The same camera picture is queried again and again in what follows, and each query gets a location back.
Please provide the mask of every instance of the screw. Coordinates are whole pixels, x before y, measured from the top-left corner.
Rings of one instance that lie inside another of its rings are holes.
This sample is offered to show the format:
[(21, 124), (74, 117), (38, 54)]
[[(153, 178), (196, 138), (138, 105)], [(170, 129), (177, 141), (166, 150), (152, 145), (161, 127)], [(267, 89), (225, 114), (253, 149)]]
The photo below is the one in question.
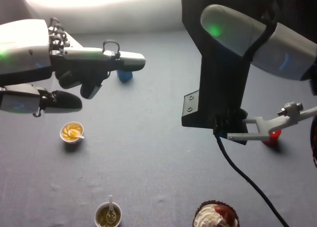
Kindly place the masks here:
[(297, 105), (298, 111), (303, 111), (304, 110), (304, 107), (303, 107), (301, 102), (297, 103), (296, 105)]
[(279, 111), (278, 113), (278, 116), (286, 116), (287, 115), (287, 111), (285, 110), (285, 108), (282, 108), (281, 111)]

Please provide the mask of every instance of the gray tablecloth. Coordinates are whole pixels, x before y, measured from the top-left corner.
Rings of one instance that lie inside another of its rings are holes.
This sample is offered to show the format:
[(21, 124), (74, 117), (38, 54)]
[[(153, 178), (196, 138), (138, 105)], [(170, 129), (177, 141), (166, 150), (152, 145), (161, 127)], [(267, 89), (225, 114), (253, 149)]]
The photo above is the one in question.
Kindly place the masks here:
[[(116, 39), (122, 50), (142, 53), (147, 65), (126, 84), (112, 73), (78, 113), (36, 119), (0, 112), (2, 227), (92, 227), (95, 209), (110, 194), (122, 209), (122, 227), (189, 227), (195, 210), (210, 199), (234, 207), (241, 227), (281, 226), (227, 164), (211, 130), (181, 126), (183, 96), (199, 88), (201, 60), (185, 31), (74, 37), (97, 47)], [(60, 89), (55, 78), (36, 84)], [(79, 88), (69, 91), (79, 95)], [(274, 118), (290, 101), (316, 105), (307, 82), (250, 69), (242, 107), (251, 116)], [(59, 137), (69, 121), (85, 129), (76, 149)], [(223, 141), (292, 227), (316, 226), (310, 124), (283, 130), (278, 151), (259, 141)]]

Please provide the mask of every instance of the cupcake wrapper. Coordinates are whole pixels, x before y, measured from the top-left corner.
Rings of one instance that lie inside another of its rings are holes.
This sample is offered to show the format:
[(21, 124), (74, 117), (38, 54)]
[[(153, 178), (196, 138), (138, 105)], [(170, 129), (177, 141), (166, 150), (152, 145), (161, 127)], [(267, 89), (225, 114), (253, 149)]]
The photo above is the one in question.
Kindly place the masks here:
[(223, 205), (223, 206), (229, 207), (229, 208), (233, 211), (233, 213), (234, 213), (234, 215), (235, 215), (235, 218), (236, 218), (236, 220), (238, 221), (238, 227), (240, 227), (239, 217), (238, 217), (236, 211), (235, 211), (231, 206), (229, 206), (228, 204), (223, 203), (223, 202), (221, 202), (221, 201), (215, 201), (215, 200), (213, 200), (213, 201), (205, 201), (205, 202), (203, 202), (203, 203), (200, 205), (200, 207), (197, 209), (197, 211), (196, 211), (196, 213), (195, 213), (195, 217), (194, 217), (194, 219), (193, 219), (193, 227), (194, 227), (194, 221), (195, 221), (195, 218), (196, 218), (198, 212), (200, 212), (200, 210), (201, 210), (204, 206), (210, 205), (210, 204)]

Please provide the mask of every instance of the bowl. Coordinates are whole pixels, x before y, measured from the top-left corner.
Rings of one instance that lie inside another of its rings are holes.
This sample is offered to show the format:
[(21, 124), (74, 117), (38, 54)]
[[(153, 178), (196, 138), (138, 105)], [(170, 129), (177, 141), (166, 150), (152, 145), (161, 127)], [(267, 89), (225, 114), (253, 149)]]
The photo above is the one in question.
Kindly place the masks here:
[[(96, 225), (96, 227), (102, 227), (102, 226), (98, 223), (98, 214), (99, 214), (99, 212), (100, 212), (103, 208), (105, 208), (105, 207), (107, 207), (107, 206), (109, 206), (109, 202), (105, 202), (105, 203), (101, 204), (101, 205), (97, 208), (97, 210), (96, 210), (96, 212), (95, 212), (95, 225)], [(114, 226), (114, 227), (118, 227), (119, 224), (120, 224), (120, 222), (121, 222), (121, 219), (122, 219), (122, 211), (121, 211), (121, 208), (119, 207), (119, 205), (116, 204), (116, 203), (114, 203), (114, 202), (113, 202), (113, 208), (114, 208), (115, 210), (117, 209), (117, 210), (119, 211), (119, 213), (120, 213), (120, 219), (119, 219), (118, 223)]]
[(60, 138), (61, 138), (63, 141), (65, 141), (66, 143), (69, 143), (69, 144), (75, 144), (75, 143), (77, 143), (79, 140), (81, 140), (81, 138), (77, 138), (77, 139), (75, 139), (75, 140), (65, 140), (65, 139), (64, 139), (64, 137), (63, 137), (63, 135), (62, 135), (64, 129), (65, 129), (67, 126), (72, 125), (72, 124), (79, 125), (79, 126), (81, 127), (82, 131), (83, 131), (83, 132), (81, 133), (81, 135), (84, 134), (84, 127), (83, 127), (83, 125), (81, 125), (79, 122), (68, 122), (68, 123), (66, 123), (66, 124), (60, 129), (59, 135), (60, 135)]

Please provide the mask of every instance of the metal bracket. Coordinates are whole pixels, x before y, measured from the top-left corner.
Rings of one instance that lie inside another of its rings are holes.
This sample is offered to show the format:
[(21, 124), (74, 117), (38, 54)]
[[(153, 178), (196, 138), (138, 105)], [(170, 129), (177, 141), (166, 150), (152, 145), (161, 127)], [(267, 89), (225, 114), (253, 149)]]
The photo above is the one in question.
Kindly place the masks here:
[(259, 133), (228, 133), (229, 140), (269, 140), (269, 134), (277, 130), (284, 129), (298, 124), (298, 122), (317, 115), (317, 107), (306, 111), (303, 110), (301, 103), (287, 103), (277, 118), (264, 120), (263, 117), (247, 118), (243, 120), (245, 124), (256, 124)]

